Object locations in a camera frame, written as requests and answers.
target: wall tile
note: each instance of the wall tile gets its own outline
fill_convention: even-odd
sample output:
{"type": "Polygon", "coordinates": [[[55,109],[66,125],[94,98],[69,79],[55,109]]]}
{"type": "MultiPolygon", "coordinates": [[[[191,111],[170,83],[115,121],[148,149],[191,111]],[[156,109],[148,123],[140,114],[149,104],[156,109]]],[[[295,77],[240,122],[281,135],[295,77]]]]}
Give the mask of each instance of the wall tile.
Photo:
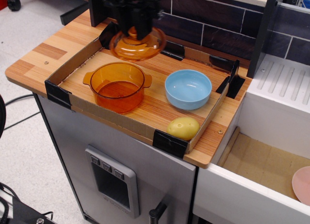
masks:
{"type": "Polygon", "coordinates": [[[202,45],[250,60],[255,39],[215,27],[204,26],[202,45]]]}
{"type": "Polygon", "coordinates": [[[242,7],[242,8],[257,11],[260,13],[264,12],[264,7],[252,5],[252,4],[248,4],[248,3],[244,3],[244,2],[240,2],[236,0],[214,0],[214,1],[230,4],[230,5],[237,6],[237,7],[242,7]]]}
{"type": "Polygon", "coordinates": [[[172,0],[172,14],[240,32],[244,10],[208,0],[172,0]]]}
{"type": "Polygon", "coordinates": [[[161,0],[160,5],[164,12],[171,13],[171,0],[161,0]]]}
{"type": "Polygon", "coordinates": [[[285,58],[290,41],[291,36],[273,32],[269,39],[267,54],[285,58]]]}
{"type": "Polygon", "coordinates": [[[263,14],[246,10],[242,24],[242,34],[256,38],[263,14]]]}
{"type": "Polygon", "coordinates": [[[286,59],[310,65],[310,41],[293,38],[286,59]]]}
{"type": "Polygon", "coordinates": [[[274,31],[310,39],[309,14],[280,7],[274,31]]]}
{"type": "Polygon", "coordinates": [[[154,20],[154,26],[163,30],[166,35],[201,44],[203,25],[200,23],[165,14],[161,20],[154,20]]]}

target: control panel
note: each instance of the control panel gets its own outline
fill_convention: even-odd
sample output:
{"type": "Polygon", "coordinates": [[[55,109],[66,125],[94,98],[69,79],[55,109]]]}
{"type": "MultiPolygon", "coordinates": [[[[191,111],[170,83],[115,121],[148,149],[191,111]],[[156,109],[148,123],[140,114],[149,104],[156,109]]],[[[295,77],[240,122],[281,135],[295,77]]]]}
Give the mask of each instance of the control panel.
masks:
{"type": "Polygon", "coordinates": [[[136,173],[91,145],[87,146],[85,153],[103,199],[132,218],[138,217],[136,173]]]}

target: orange glass pot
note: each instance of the orange glass pot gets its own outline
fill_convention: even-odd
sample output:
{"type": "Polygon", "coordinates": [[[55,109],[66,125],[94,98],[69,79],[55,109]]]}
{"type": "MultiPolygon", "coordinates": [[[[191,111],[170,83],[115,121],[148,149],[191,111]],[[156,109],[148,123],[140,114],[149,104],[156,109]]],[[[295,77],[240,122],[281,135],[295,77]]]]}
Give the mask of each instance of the orange glass pot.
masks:
{"type": "Polygon", "coordinates": [[[90,86],[99,106],[125,114],[141,103],[152,77],[134,64],[115,62],[86,73],[83,83],[90,86]]]}

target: potato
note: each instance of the potato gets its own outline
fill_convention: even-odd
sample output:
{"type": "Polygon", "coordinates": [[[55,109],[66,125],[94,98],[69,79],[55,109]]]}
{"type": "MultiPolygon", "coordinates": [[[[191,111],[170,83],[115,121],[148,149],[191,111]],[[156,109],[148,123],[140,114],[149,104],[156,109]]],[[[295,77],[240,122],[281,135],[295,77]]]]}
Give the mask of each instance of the potato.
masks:
{"type": "Polygon", "coordinates": [[[199,123],[190,117],[177,118],[169,123],[167,133],[183,140],[191,140],[199,130],[199,123]]]}

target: pink plate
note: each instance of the pink plate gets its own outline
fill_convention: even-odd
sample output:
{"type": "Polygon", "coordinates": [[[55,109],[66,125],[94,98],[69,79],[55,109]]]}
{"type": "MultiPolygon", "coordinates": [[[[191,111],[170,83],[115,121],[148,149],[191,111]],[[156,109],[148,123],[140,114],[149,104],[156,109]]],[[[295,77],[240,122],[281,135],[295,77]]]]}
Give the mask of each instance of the pink plate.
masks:
{"type": "Polygon", "coordinates": [[[310,206],[310,166],[303,167],[295,172],[292,185],[299,201],[310,206]]]}

